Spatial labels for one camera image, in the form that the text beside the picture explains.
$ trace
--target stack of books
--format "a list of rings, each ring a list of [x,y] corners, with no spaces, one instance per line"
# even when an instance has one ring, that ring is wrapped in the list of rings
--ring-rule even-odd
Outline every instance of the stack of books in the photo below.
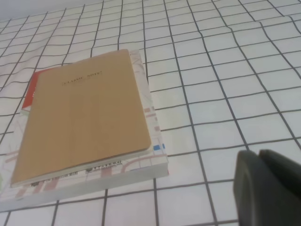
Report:
[[[0,168],[0,211],[168,175],[139,51],[33,75]]]

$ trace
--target grid-patterned surface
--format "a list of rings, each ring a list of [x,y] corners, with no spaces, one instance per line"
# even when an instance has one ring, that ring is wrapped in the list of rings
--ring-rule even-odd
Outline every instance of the grid-patterned surface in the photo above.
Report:
[[[146,63],[170,176],[0,213],[0,225],[237,226],[239,150],[301,162],[300,0],[108,0],[0,22],[0,154],[34,71],[112,50]]]

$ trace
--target black plastic object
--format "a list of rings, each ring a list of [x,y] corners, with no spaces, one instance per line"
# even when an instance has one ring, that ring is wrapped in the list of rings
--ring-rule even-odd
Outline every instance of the black plastic object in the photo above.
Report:
[[[240,226],[301,226],[301,166],[276,152],[238,153],[234,196]]]

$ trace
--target red book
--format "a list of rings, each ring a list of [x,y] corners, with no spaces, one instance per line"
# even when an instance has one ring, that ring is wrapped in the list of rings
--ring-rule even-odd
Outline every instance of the red book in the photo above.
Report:
[[[35,91],[36,86],[37,86],[39,75],[42,72],[45,72],[47,70],[50,70],[50,69],[45,69],[45,70],[33,73],[32,80],[29,84],[29,87],[28,87],[28,90],[27,90],[27,93],[26,93],[26,96],[25,96],[25,100],[24,100],[23,105],[22,105],[22,109],[21,109],[22,114],[25,114],[25,115],[29,114],[29,111],[30,111],[31,106],[32,106],[34,91]]]

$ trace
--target notebook cover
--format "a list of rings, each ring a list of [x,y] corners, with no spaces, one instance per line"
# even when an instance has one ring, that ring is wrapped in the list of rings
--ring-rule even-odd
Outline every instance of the notebook cover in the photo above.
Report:
[[[103,54],[39,75],[11,183],[150,145],[129,52]]]

